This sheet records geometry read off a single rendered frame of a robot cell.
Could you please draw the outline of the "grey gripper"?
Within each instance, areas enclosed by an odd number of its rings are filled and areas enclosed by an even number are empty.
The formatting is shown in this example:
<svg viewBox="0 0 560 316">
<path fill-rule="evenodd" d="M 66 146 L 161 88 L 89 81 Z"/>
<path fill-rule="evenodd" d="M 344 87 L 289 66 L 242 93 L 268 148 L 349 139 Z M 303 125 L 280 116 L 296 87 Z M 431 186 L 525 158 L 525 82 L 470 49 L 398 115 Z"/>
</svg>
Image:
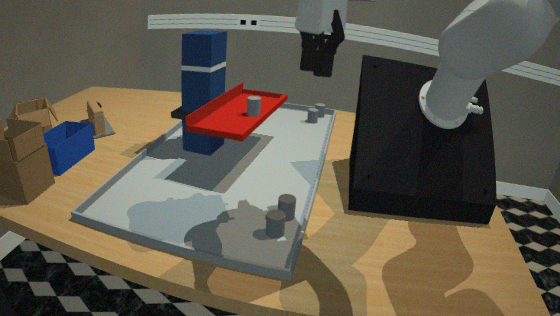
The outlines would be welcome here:
<svg viewBox="0 0 560 316">
<path fill-rule="evenodd" d="M 345 39 L 347 3 L 348 0 L 299 0 L 295 28 L 303 37 L 300 70 L 313 71 L 319 77 L 332 76 L 336 49 Z"/>
</svg>

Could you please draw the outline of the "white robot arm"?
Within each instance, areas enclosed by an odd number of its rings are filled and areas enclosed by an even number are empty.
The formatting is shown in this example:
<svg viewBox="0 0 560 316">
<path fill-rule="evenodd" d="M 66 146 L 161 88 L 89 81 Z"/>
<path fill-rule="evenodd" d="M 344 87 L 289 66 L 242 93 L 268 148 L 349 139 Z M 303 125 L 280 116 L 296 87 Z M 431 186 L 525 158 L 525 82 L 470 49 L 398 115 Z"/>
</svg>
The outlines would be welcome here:
<svg viewBox="0 0 560 316">
<path fill-rule="evenodd" d="M 471 2 L 439 38 L 441 63 L 419 93 L 425 117 L 454 129 L 468 113 L 481 115 L 482 106 L 470 102 L 478 102 L 473 96 L 485 78 L 531 57 L 558 21 L 560 0 Z"/>
</svg>

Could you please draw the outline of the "blue open bin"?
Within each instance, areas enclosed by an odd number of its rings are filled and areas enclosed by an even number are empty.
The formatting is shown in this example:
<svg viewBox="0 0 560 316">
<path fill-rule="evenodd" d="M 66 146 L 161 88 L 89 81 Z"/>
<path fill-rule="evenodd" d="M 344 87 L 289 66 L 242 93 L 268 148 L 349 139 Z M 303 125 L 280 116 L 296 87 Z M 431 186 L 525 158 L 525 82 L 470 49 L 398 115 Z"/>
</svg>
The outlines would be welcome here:
<svg viewBox="0 0 560 316">
<path fill-rule="evenodd" d="M 61 176 L 95 150 L 92 124 L 89 123 L 64 121 L 43 136 L 54 175 Z"/>
</svg>

